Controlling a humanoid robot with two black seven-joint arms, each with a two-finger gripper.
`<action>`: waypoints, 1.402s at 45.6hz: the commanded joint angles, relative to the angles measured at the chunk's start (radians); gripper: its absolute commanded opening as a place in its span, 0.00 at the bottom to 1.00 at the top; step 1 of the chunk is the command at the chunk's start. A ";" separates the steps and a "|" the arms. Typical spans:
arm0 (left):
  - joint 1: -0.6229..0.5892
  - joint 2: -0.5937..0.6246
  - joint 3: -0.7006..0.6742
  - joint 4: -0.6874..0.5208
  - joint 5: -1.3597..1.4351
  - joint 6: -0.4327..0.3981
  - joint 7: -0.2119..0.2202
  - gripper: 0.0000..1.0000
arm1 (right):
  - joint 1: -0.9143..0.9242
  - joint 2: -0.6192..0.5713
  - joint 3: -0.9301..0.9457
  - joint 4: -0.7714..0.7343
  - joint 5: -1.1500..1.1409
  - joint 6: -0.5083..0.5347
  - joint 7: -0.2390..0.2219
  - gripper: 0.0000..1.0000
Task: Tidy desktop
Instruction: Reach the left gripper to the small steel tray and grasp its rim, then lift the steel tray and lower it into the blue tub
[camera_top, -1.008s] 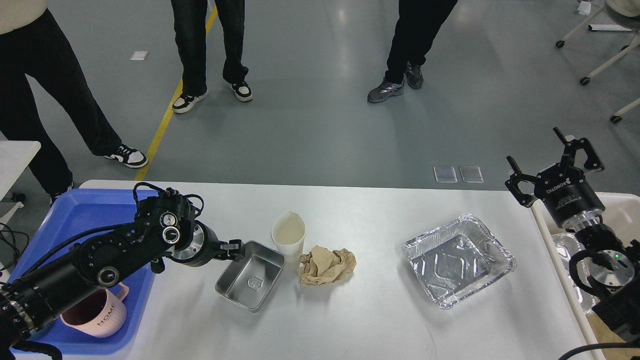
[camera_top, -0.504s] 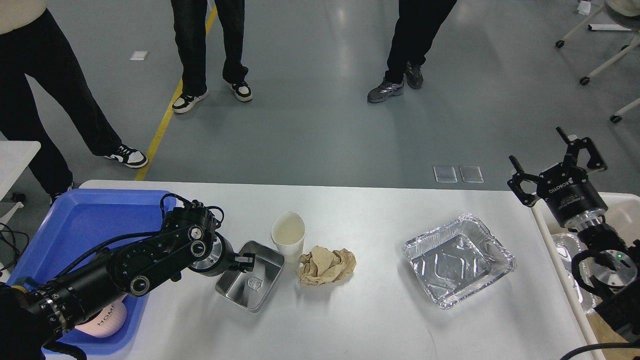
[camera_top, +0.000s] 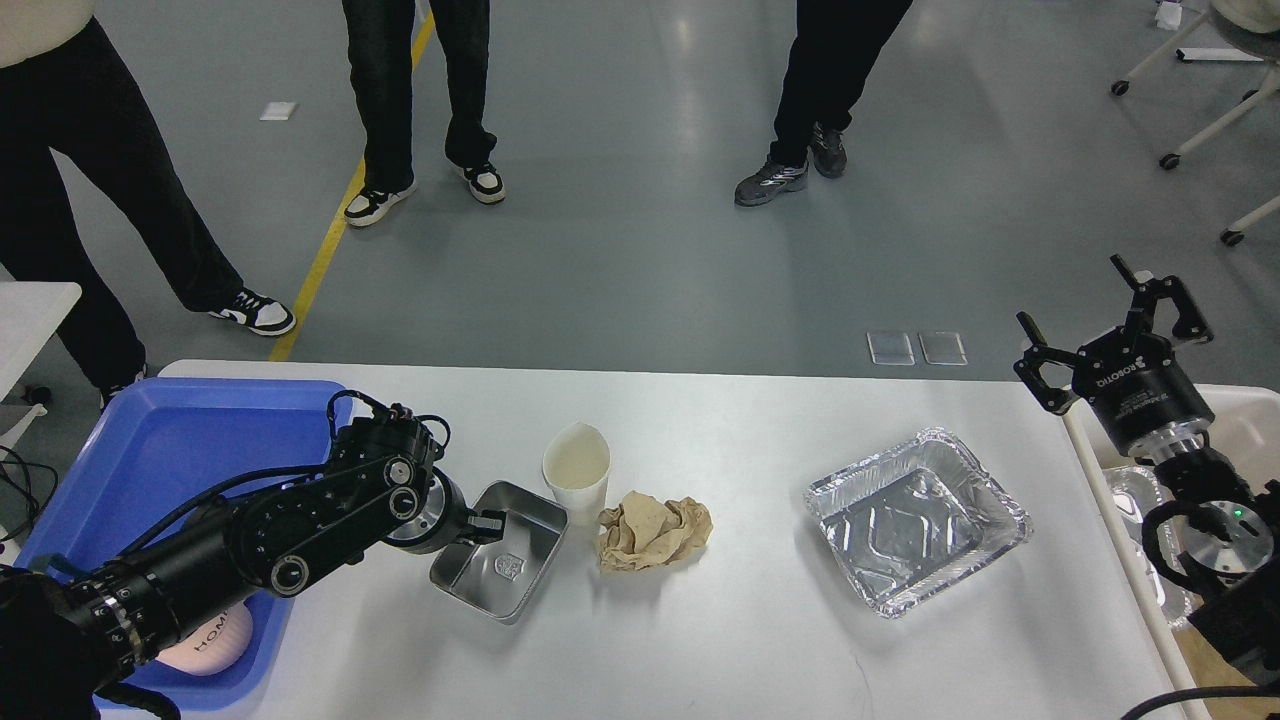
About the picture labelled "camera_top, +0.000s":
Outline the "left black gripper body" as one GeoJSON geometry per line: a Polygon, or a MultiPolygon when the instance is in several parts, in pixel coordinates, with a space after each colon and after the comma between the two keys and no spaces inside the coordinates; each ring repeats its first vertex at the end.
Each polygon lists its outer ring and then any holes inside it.
{"type": "Polygon", "coordinates": [[[465,528],[470,507],[463,492],[443,470],[433,473],[419,515],[385,537],[390,547],[413,555],[435,553],[453,543],[465,528]]]}

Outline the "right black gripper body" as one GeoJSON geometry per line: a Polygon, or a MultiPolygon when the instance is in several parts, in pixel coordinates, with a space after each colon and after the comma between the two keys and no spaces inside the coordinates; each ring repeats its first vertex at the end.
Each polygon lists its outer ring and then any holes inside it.
{"type": "Polygon", "coordinates": [[[1169,427],[1206,430],[1215,413],[1178,364],[1172,342],[1152,332],[1129,340],[1110,331],[1078,348],[1071,389],[1085,400],[1115,450],[1147,455],[1147,438],[1169,427]]]}

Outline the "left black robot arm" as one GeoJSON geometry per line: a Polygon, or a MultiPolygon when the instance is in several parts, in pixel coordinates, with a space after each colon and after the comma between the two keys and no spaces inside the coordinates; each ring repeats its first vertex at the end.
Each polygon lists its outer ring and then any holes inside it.
{"type": "Polygon", "coordinates": [[[70,584],[3,569],[5,719],[96,719],[96,698],[160,719],[180,710],[134,670],[259,591],[291,598],[376,542],[410,553],[499,541],[506,514],[471,509],[436,468],[428,416],[366,398],[330,425],[320,465],[247,471],[200,492],[70,584]]]}

